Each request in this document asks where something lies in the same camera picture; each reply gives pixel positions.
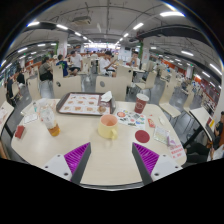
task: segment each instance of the bottle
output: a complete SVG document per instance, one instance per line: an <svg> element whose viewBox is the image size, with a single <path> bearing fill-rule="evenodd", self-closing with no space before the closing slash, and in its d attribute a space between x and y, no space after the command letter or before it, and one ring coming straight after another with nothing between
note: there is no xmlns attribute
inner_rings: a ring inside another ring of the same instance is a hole
<svg viewBox="0 0 224 224"><path fill-rule="evenodd" d="M57 136L60 133L60 128L55 119L55 114L52 108L47 104L46 99L40 100L40 116L43 119L48 131L52 136Z"/></svg>

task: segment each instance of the ceiling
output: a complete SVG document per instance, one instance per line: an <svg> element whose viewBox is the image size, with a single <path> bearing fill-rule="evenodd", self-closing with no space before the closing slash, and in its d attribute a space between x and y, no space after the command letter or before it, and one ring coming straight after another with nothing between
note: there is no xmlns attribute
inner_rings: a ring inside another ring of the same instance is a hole
<svg viewBox="0 0 224 224"><path fill-rule="evenodd" d="M160 13L171 11L162 1L157 0L67 0L54 5L39 15L35 21L40 25L24 28L24 31L15 39L7 54L7 66L10 61L15 61L20 55L18 49L28 46L27 53L53 49L50 43L58 42L61 36L68 36L68 43L80 44L86 42L82 37L74 34L75 31L86 36L91 41L116 43L125 33L129 33L120 44L134 46L130 40L144 38L144 45L149 49L157 46L157 51L170 57L180 57L183 60L182 68L187 68L186 63L193 63L198 71L211 75L217 85L221 83L221 75L211 68L210 63L221 70L218 55L206 37L186 17L162 17ZM91 17L90 25L76 26L73 20L77 17ZM138 30L133 27L144 23ZM69 29L67 31L56 27L61 24ZM37 47L37 43L48 44ZM194 57L181 54L182 49L188 49Z"/></svg>

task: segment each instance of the mug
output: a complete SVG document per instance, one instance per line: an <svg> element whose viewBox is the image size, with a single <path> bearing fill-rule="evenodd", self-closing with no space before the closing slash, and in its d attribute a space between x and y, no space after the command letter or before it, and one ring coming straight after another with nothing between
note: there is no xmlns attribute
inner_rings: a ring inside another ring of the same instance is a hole
<svg viewBox="0 0 224 224"><path fill-rule="evenodd" d="M106 114L100 118L98 133L103 138L117 138L118 120L114 115Z"/></svg>

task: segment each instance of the plastic cup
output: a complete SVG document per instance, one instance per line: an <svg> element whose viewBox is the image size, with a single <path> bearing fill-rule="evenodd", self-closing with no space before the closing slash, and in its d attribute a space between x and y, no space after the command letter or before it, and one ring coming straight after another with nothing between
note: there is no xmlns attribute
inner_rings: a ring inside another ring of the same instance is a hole
<svg viewBox="0 0 224 224"><path fill-rule="evenodd" d="M149 98L144 94L137 94L135 112L141 114L145 108L146 103L149 101Z"/></svg>

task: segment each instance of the cafeteria table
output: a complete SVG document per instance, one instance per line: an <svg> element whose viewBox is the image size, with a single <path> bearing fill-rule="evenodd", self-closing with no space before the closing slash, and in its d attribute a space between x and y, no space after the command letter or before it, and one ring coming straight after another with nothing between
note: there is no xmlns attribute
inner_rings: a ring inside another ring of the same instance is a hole
<svg viewBox="0 0 224 224"><path fill-rule="evenodd" d="M209 131L206 128L207 121L210 117L209 113L206 111L204 107L200 107L194 110L190 110L190 114L194 117L194 119L198 122L200 125L199 128L194 132L194 134L188 139L188 141L183 145L184 148L188 146L197 136L198 134L204 130L206 135L208 136L209 140L214 140L214 137L209 133ZM214 133L215 130L215 124L213 124L211 131Z"/></svg>
<svg viewBox="0 0 224 224"><path fill-rule="evenodd" d="M135 103L118 101L116 108L134 111ZM150 128L148 123L145 124L145 130L149 133L150 140L142 144L135 139L138 129L134 127L118 123L118 138L116 140L104 139L97 131L100 116L55 113L61 130L58 136L52 137L44 123L40 120L34 121L25 125L26 133L21 139L13 137L12 148L28 163L41 168L56 154L64 155L91 142L91 154L80 182L81 185L102 187L142 183L132 154L133 142L158 154L167 154L171 157L167 145L154 140L154 128ZM156 125L170 130L176 143L180 142L172 125L157 105L146 104L143 114L146 118L151 118ZM165 121L164 125L160 123L159 116ZM186 155L176 162L183 165L186 162Z"/></svg>

